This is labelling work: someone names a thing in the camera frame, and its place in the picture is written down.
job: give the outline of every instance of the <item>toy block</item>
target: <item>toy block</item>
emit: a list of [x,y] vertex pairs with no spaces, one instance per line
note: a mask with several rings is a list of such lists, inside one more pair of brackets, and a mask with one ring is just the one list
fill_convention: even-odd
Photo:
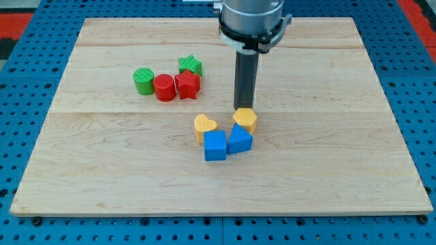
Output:
[[197,98],[197,92],[201,87],[199,75],[195,75],[189,70],[186,70],[182,74],[175,75],[175,78],[180,99]]
[[239,108],[233,114],[233,123],[239,124],[250,134],[253,134],[256,130],[256,121],[258,116],[254,113],[251,108]]
[[220,161],[227,158],[227,144],[224,131],[204,133],[204,158],[206,161]]
[[196,139],[198,143],[204,143],[204,132],[217,129],[218,124],[214,120],[207,118],[204,114],[198,114],[194,120],[196,128]]
[[172,101],[176,97],[176,86],[174,85],[174,78],[167,74],[158,75],[154,81],[156,97],[163,102]]
[[155,92],[153,79],[155,74],[149,68],[140,68],[134,72],[136,90],[140,95],[151,95]]
[[251,150],[253,136],[243,127],[235,123],[227,143],[227,153],[234,154]]
[[194,74],[203,76],[202,63],[197,60],[194,55],[189,55],[186,58],[178,59],[178,72],[182,74],[185,70],[192,71]]

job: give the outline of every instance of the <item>yellow block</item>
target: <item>yellow block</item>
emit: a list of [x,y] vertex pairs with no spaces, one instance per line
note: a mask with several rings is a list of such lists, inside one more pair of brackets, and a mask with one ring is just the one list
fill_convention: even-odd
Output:
[[198,143],[204,143],[204,132],[217,129],[218,124],[214,120],[207,118],[204,114],[198,114],[194,120],[196,127],[196,139]]
[[258,116],[251,108],[239,108],[233,114],[233,123],[237,123],[245,130],[253,134],[256,130],[256,121]]

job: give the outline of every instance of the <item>wooden platform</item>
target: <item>wooden platform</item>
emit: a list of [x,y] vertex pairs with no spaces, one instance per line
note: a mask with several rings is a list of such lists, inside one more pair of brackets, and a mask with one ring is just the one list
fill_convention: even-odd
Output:
[[[234,51],[216,19],[87,19],[18,188],[17,216],[344,216],[433,208],[351,18],[295,18],[262,55],[251,152],[204,162],[193,120],[231,129]],[[140,96],[139,67],[203,61],[197,100]]]

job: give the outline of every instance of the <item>green cylinder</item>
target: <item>green cylinder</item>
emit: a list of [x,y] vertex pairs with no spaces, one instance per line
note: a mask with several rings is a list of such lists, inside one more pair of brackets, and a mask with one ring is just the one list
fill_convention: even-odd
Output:
[[141,95],[153,94],[155,92],[153,79],[155,79],[155,74],[149,68],[137,69],[134,73],[134,81],[138,93]]

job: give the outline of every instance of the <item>green block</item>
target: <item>green block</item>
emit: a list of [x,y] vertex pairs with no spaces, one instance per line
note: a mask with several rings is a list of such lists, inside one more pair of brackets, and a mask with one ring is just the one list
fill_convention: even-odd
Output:
[[192,71],[192,73],[203,76],[202,63],[197,60],[192,54],[186,58],[178,59],[178,72],[182,74],[185,70]]
[[153,79],[155,79],[155,74],[149,68],[137,69],[134,73],[134,81],[138,93],[141,95],[153,94],[155,92]]

